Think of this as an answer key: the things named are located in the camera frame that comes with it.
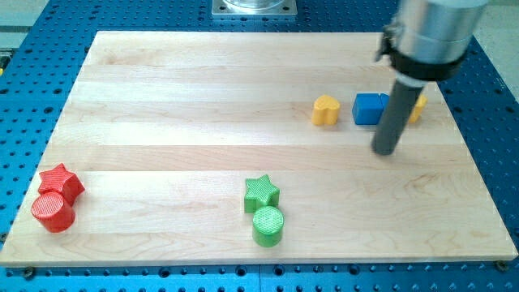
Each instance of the wooden table surface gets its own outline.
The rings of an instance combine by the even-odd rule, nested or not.
[[[353,123],[357,92],[389,92],[374,33],[99,32],[38,172],[63,162],[86,191],[50,234],[30,213],[6,266],[510,260],[508,235],[436,84],[396,152]],[[335,126],[313,101],[341,102]],[[284,236],[252,240],[245,178],[281,189]]]

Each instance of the blue metal base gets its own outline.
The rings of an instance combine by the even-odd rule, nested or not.
[[[298,1],[293,19],[211,19],[204,0],[50,0],[0,77],[0,233],[7,233],[98,30],[380,32],[395,1]],[[519,105],[477,41],[440,89],[516,245]],[[503,291],[510,263],[341,264],[148,268],[0,268],[4,291]]]

